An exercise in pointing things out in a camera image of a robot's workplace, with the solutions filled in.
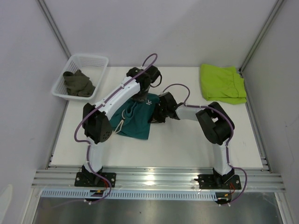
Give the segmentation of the teal green shorts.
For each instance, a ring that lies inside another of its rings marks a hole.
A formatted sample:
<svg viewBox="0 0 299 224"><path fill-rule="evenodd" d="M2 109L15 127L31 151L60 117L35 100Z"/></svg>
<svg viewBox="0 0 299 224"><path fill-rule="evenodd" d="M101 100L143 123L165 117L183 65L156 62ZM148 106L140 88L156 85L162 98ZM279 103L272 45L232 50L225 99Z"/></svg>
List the teal green shorts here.
<svg viewBox="0 0 299 224"><path fill-rule="evenodd" d="M127 100L110 119L113 130L122 136L147 140L150 119L158 103L158 95L152 93L149 93L143 102Z"/></svg>

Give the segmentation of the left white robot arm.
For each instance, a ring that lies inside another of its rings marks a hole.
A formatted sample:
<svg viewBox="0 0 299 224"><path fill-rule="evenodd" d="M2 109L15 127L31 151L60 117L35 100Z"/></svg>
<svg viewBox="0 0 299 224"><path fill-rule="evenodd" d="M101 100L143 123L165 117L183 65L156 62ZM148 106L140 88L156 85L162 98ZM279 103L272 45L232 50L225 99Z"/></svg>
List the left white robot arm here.
<svg viewBox="0 0 299 224"><path fill-rule="evenodd" d="M104 142L113 131L111 118L127 101L140 104L146 100L150 85L157 78L154 72L148 72L152 68L131 68L110 94L94 105L87 103L83 107L83 119L75 130L74 139L88 145L84 167L88 171L85 181L90 186L98 186L101 182L98 172L103 167Z"/></svg>

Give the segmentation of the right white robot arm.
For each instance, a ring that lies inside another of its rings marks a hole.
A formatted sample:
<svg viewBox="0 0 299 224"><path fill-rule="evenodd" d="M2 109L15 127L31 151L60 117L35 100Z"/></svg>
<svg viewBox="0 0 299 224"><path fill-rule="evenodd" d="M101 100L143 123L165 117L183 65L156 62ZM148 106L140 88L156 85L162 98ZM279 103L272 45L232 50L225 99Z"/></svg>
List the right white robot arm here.
<svg viewBox="0 0 299 224"><path fill-rule="evenodd" d="M213 146L213 182L224 188L235 174L229 161L228 144L234 134L234 123L217 102L209 105L158 103L149 119L150 123L164 123L166 118L199 122L206 139Z"/></svg>

